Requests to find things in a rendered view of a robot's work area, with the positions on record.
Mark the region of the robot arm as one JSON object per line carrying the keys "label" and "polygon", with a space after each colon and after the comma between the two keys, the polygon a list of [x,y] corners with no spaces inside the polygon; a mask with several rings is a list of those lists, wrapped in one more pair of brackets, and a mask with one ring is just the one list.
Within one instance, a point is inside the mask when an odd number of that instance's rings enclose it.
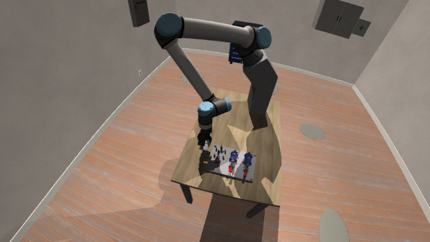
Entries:
{"label": "robot arm", "polygon": [[160,47],[167,50],[202,98],[203,102],[198,106],[198,125],[201,128],[198,145],[205,146],[208,132],[206,129],[212,127],[212,118],[230,111],[232,105],[228,98],[220,99],[213,94],[181,48],[177,38],[229,42],[240,55],[243,65],[249,67],[262,59],[263,53],[260,49],[270,46],[271,33],[264,26],[242,28],[213,21],[179,17],[175,13],[168,12],[157,20],[154,34]]}

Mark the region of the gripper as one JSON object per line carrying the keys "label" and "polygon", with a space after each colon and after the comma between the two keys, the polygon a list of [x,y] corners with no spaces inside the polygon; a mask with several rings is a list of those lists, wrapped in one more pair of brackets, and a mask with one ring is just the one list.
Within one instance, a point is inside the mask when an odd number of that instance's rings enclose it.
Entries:
{"label": "gripper", "polygon": [[[211,138],[211,136],[210,136],[210,133],[212,132],[212,127],[210,128],[210,129],[206,129],[206,130],[208,130],[208,132],[207,132],[207,137],[206,137],[206,140],[207,140],[207,144],[208,144],[208,147],[210,146],[210,144],[211,144],[211,141],[212,141],[212,138]],[[205,131],[206,131],[205,130]]]}

